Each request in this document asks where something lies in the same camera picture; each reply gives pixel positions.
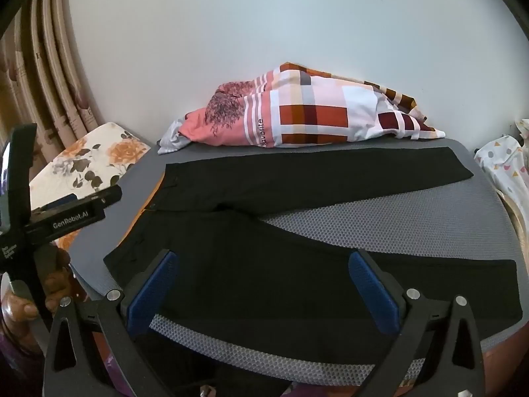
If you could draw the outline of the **person's left hand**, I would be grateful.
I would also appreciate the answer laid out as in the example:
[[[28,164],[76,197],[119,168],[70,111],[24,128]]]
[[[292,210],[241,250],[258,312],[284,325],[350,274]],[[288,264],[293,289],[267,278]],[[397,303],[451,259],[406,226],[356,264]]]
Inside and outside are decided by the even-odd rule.
[[[8,283],[1,298],[2,330],[21,351],[37,354],[63,297],[71,295],[70,257],[55,244],[25,246],[1,239],[1,271]]]

